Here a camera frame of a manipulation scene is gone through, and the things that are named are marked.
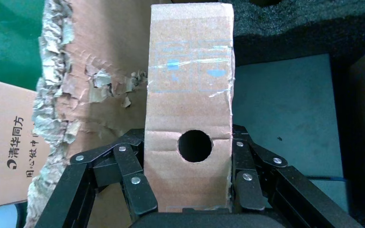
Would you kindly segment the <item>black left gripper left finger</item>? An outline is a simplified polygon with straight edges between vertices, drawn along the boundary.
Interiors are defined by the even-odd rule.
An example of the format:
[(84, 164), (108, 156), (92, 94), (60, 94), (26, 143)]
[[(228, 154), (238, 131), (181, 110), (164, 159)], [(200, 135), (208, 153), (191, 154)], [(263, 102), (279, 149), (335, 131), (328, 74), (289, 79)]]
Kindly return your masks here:
[(85, 228), (96, 195), (121, 185), (131, 222), (158, 212), (144, 175), (144, 130), (131, 129), (115, 142), (71, 157), (37, 224), (38, 228)]

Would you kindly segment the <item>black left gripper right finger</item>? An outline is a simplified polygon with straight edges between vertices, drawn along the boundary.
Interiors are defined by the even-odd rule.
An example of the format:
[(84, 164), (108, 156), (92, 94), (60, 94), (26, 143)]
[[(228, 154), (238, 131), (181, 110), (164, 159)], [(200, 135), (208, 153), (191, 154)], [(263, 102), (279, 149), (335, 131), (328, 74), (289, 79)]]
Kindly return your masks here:
[(359, 228), (361, 225), (286, 159), (232, 127), (232, 210), (257, 215), (256, 225)]

